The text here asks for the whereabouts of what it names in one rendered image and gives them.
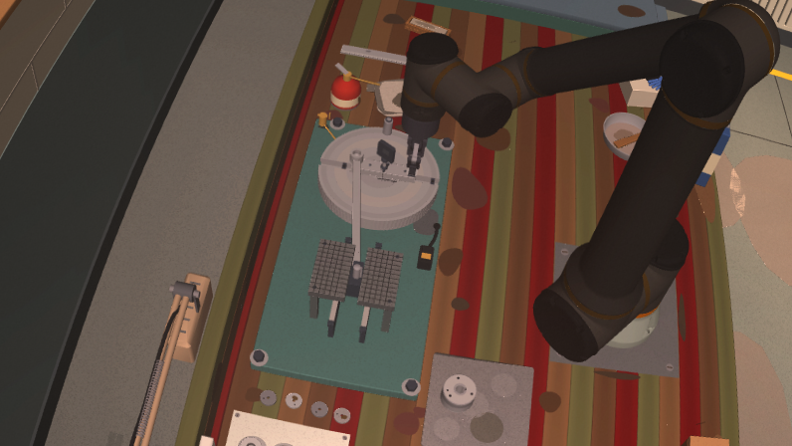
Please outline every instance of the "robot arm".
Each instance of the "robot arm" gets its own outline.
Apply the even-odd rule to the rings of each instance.
[[[446,112],[486,137],[533,99],[663,76],[591,242],[570,256],[533,307],[549,344],[582,361],[656,308],[671,286],[688,253],[676,217],[743,97],[775,66],[779,42],[771,16],[747,0],[717,0],[698,16],[526,48],[479,73],[459,59],[454,40],[424,34],[407,53],[401,106],[408,152],[420,167],[426,139]]]

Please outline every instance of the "black grid block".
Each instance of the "black grid block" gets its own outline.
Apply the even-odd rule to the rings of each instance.
[[[343,302],[354,255],[355,246],[351,243],[321,239],[310,275],[308,295]]]
[[[393,311],[396,308],[403,260],[403,254],[369,248],[357,304]]]

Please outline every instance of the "yellow line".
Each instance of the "yellow line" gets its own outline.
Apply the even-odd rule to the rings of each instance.
[[[787,81],[792,81],[792,75],[789,75],[789,74],[784,73],[784,72],[779,72],[778,70],[773,70],[773,71],[770,72],[770,74],[773,75],[773,76],[777,76],[779,78],[784,78]]]

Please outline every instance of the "white bowl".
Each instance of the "white bowl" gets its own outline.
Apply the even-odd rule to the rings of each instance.
[[[613,113],[605,118],[603,123],[603,135],[608,148],[618,157],[627,160],[635,148],[635,142],[616,148],[614,142],[617,139],[628,137],[640,132],[644,128],[645,120],[632,113]]]

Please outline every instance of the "red ball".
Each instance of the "red ball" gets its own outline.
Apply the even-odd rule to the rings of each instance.
[[[339,76],[332,83],[330,101],[337,109],[354,109],[360,103],[360,93],[362,91],[363,88],[360,87],[360,82],[354,79],[345,81],[343,76]]]

